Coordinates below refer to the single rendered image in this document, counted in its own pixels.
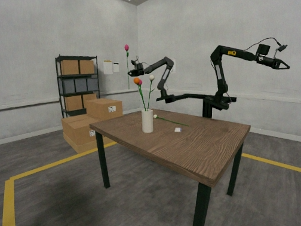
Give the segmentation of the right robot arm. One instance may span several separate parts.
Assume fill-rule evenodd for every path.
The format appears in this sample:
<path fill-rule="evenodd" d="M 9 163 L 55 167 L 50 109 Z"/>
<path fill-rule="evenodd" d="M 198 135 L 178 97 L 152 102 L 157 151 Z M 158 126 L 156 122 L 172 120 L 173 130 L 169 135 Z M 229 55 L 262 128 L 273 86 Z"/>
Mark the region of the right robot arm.
<path fill-rule="evenodd" d="M 160 80 L 160 82 L 158 83 L 157 85 L 157 89 L 160 90 L 161 92 L 161 97 L 160 98 L 163 98 L 163 97 L 168 97 L 168 96 L 172 96 L 174 94 L 171 94 L 171 95 L 167 95 L 167 92 L 166 92 L 166 89 L 164 88 L 164 84 L 165 84 L 165 81 L 171 71 L 171 69 L 173 68 L 173 65 L 174 65 L 174 62 L 169 59 L 168 57 L 164 57 L 162 60 L 160 60 L 159 62 L 151 65 L 151 66 L 148 66 L 147 68 L 144 69 L 143 67 L 143 64 L 142 63 L 138 63 L 137 64 L 137 69 L 140 70 L 141 72 L 141 75 L 144 75 L 145 74 L 149 74 L 151 73 L 152 71 L 156 70 L 157 68 L 159 68 L 160 66 L 162 65 L 167 65 L 166 66 L 166 69 L 163 73 L 163 76 Z M 161 84 L 161 85 L 160 85 Z M 160 98 L 157 98 L 157 99 L 160 99 Z"/>

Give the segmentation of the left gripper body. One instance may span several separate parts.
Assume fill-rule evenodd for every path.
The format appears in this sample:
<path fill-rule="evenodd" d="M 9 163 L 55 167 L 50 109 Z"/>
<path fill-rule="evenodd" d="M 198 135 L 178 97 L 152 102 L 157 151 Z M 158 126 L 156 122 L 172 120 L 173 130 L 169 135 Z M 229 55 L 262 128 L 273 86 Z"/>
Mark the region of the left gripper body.
<path fill-rule="evenodd" d="M 282 46 L 282 45 L 281 45 Z M 277 50 L 281 47 L 279 46 L 278 48 L 276 48 L 276 52 L 275 52 L 275 55 L 277 53 Z M 273 58 L 270 58 L 270 57 L 266 57 L 265 59 L 265 62 L 264 62 L 264 65 L 265 66 L 268 66 L 268 67 L 271 67 L 272 69 L 276 69 L 277 65 L 278 65 L 278 62 L 279 62 L 279 59 L 277 59 L 274 55 L 274 59 Z"/>

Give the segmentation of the white cylindrical vase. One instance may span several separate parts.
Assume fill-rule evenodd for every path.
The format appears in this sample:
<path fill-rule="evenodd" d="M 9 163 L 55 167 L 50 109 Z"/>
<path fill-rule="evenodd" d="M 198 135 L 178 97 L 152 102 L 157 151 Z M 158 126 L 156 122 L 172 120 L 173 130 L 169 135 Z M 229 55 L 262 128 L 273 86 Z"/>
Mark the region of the white cylindrical vase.
<path fill-rule="evenodd" d="M 142 130 L 145 133 L 153 132 L 153 110 L 142 110 Z"/>

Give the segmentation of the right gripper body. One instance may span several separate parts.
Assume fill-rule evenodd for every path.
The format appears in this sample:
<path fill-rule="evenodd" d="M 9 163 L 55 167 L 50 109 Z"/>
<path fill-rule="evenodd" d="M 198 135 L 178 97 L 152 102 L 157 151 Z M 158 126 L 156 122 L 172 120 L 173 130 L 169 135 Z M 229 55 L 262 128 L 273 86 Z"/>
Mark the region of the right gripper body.
<path fill-rule="evenodd" d="M 138 77 L 139 75 L 141 75 L 140 70 L 137 69 L 137 64 L 134 65 L 134 70 L 135 70 L 135 77 Z"/>

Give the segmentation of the white flower with green stem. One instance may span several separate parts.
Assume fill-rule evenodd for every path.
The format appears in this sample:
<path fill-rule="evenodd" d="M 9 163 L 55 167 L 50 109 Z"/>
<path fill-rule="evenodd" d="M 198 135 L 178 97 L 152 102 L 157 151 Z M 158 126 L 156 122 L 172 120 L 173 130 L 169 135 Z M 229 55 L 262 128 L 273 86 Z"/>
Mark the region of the white flower with green stem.
<path fill-rule="evenodd" d="M 150 76 L 149 76 L 149 79 L 150 79 L 151 84 L 152 84 L 152 81 L 155 79 L 154 75 L 150 75 Z M 153 91 L 153 90 L 151 91 L 151 84 L 150 84 L 150 93 Z M 149 94 L 150 94 L 150 93 L 149 93 Z"/>

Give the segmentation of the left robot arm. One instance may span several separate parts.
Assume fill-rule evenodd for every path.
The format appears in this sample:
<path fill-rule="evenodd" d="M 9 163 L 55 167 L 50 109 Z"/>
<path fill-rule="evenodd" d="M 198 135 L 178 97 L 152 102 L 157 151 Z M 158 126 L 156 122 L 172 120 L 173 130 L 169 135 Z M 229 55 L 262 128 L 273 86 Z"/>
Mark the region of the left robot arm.
<path fill-rule="evenodd" d="M 228 55 L 228 56 L 237 57 L 237 58 L 244 59 L 244 60 L 248 60 L 248 61 L 254 60 L 254 61 L 256 61 L 256 63 L 264 65 L 266 55 L 268 55 L 270 47 L 271 46 L 269 46 L 269 45 L 259 44 L 256 54 L 254 55 L 251 52 L 236 50 L 233 48 L 227 48 L 227 47 L 222 47 L 221 45 L 218 45 L 210 56 L 210 59 L 213 62 L 213 65 L 214 65 L 214 68 L 216 71 L 217 82 L 218 82 L 218 86 L 217 86 L 218 91 L 216 92 L 214 99 L 211 97 L 205 97 L 205 99 L 207 99 L 211 102 L 214 102 L 216 104 L 222 105 L 226 108 L 229 106 L 227 103 L 221 102 L 223 94 L 228 92 L 228 85 L 226 84 L 225 76 L 224 76 L 223 68 L 222 68 L 223 54 Z M 264 56 L 261 56 L 260 54 L 264 55 Z"/>

